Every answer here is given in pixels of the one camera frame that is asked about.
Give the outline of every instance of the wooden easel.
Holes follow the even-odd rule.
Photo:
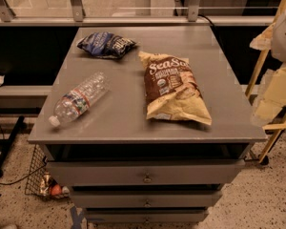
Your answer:
[[[276,16],[274,18],[274,22],[276,22],[277,18],[286,10],[286,0],[281,0],[280,4],[278,6]],[[269,53],[269,50],[264,50],[260,52],[259,58],[257,59],[257,62],[255,64],[254,72],[251,76],[251,79],[249,81],[248,87],[246,89],[246,96],[249,99],[250,95],[253,91],[253,88],[255,86],[256,80],[258,78],[258,75],[261,71],[262,66],[264,65],[265,59]],[[272,134],[270,139],[268,140],[265,148],[261,152],[260,156],[258,157],[258,162],[261,164],[267,164],[268,161],[265,162],[264,158],[266,155],[270,152],[272,147],[275,145],[277,139],[279,138],[281,132],[286,129],[286,114],[283,116],[281,123],[279,124],[269,124],[263,127],[263,129],[266,130],[275,130],[275,132]]]

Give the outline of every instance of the gray tabletop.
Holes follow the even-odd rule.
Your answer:
[[[137,47],[120,60],[92,58],[78,49],[76,42],[96,31],[109,31],[130,38],[137,42]],[[144,70],[139,51],[189,58],[213,119],[212,126],[194,121],[146,120]],[[110,78],[111,90],[77,120],[54,129],[48,118],[56,101],[95,72],[104,72]],[[81,28],[31,131],[29,143],[264,141],[264,131],[250,123],[251,111],[251,105],[209,27]]]

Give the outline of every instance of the drawer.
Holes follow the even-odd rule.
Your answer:
[[[67,186],[220,184],[241,171],[244,160],[157,162],[49,162],[47,169]]]
[[[93,223],[158,223],[158,222],[199,222],[204,220],[206,210],[84,210],[88,222]]]
[[[220,191],[71,192],[72,202],[81,208],[210,207],[221,196]]]

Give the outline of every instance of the bottle label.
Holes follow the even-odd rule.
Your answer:
[[[90,107],[90,103],[87,97],[76,89],[71,90],[69,93],[65,94],[64,98],[67,98],[69,101],[71,101],[79,115],[83,114]]]

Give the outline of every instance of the brown chip bag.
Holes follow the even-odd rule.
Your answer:
[[[140,52],[139,57],[145,69],[147,119],[195,120],[211,125],[212,119],[186,61],[147,52]]]

